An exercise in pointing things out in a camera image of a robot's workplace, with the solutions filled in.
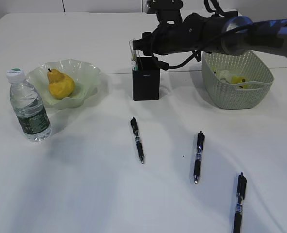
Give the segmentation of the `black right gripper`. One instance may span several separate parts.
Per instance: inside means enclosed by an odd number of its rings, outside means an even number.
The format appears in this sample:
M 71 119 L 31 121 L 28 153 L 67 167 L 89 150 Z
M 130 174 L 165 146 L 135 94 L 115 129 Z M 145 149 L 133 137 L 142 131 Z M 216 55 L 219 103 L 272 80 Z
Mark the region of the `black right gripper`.
M 144 55 L 151 55 L 151 50 L 158 55 L 189 52 L 187 36 L 188 32 L 182 25 L 159 25 L 153 32 L 143 32 L 141 39 L 133 42 L 133 48 Z

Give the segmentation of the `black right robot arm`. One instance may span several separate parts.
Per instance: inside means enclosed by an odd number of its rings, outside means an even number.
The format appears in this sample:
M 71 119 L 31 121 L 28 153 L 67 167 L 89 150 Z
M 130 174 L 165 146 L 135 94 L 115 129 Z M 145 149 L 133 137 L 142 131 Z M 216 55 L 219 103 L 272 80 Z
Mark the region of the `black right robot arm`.
M 252 22 L 246 16 L 188 15 L 177 24 L 160 23 L 133 41 L 162 70 L 179 69 L 201 53 L 240 56 L 248 50 L 287 58 L 287 19 Z

